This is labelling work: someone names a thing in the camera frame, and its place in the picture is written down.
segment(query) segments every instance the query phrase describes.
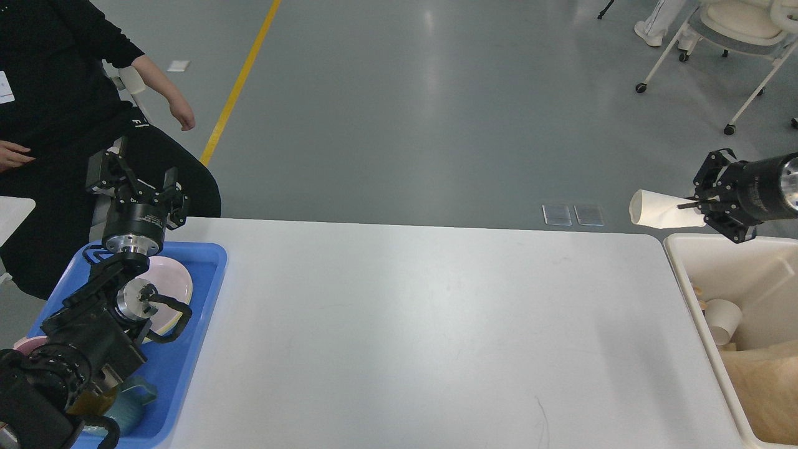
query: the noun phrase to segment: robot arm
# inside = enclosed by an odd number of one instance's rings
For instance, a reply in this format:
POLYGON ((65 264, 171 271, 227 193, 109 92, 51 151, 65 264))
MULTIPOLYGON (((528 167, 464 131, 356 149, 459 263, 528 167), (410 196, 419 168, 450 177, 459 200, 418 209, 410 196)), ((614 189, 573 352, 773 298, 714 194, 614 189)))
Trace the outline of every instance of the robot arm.
POLYGON ((757 236, 764 221, 798 218, 798 153, 739 161, 731 149, 712 151, 693 179, 692 203, 704 221, 734 243, 757 236))
POLYGON ((163 248, 165 229, 185 223, 188 197, 176 183, 176 169, 166 173, 158 190, 136 179, 120 150, 106 150, 91 158, 86 188, 113 192, 102 239, 112 255, 95 263, 86 284, 42 323, 46 344, 27 356, 0 351, 3 449, 71 447, 85 423, 109 431, 101 448, 115 447, 119 428, 111 419, 70 415, 67 410, 82 392, 106 392, 138 369, 147 360, 140 350, 145 337, 173 341, 191 317, 188 306, 134 279, 163 248), (158 304, 183 312, 168 336, 150 330, 149 318, 163 307, 158 304))

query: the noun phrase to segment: brown paper bag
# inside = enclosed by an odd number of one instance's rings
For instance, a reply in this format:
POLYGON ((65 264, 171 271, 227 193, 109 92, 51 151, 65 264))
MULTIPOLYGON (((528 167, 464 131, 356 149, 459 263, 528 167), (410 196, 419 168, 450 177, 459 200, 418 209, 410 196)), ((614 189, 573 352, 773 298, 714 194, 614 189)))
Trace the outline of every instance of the brown paper bag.
POLYGON ((754 435, 798 444, 798 340, 721 358, 754 435))

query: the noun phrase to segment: shoe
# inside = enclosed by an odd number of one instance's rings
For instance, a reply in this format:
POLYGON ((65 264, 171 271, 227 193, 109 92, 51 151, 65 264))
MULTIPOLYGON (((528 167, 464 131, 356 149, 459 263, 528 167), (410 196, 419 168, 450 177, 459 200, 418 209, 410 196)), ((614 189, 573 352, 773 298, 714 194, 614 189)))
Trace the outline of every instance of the shoe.
POLYGON ((649 47, 659 47, 662 45, 662 38, 665 36, 665 31, 661 31, 654 36, 646 34, 646 23, 643 21, 634 24, 634 32, 643 40, 646 41, 649 47))

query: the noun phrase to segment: white table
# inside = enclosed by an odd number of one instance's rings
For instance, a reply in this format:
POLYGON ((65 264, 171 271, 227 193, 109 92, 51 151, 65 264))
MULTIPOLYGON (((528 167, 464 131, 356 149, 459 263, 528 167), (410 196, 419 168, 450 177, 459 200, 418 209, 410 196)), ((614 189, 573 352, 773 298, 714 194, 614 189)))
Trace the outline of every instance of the white table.
POLYGON ((171 448, 741 447, 653 237, 191 218, 227 274, 171 448))
POLYGON ((30 198, 0 197, 0 245, 6 243, 34 207, 36 202, 30 198))

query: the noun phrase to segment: concrete floor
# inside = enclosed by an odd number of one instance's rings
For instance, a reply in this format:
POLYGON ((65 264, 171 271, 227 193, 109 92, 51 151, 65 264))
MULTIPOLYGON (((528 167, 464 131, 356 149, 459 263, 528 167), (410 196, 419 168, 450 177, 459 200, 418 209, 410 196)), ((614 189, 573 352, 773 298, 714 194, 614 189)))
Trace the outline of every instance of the concrete floor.
MULTIPOLYGON (((209 165, 224 216, 663 238, 673 231, 630 223, 634 191, 690 194, 711 150, 794 151, 798 61, 725 136, 770 65, 702 42, 635 93, 661 53, 632 31, 654 3, 618 2, 599 21, 604 0, 285 0, 209 165), (598 205, 606 225, 548 226, 550 203, 598 205)), ((192 61, 170 77, 195 130, 145 100, 199 156, 271 2, 95 4, 159 66, 192 61)), ((798 225, 760 235, 798 238, 798 225)), ((30 301, 0 300, 0 344, 27 329, 30 301)))

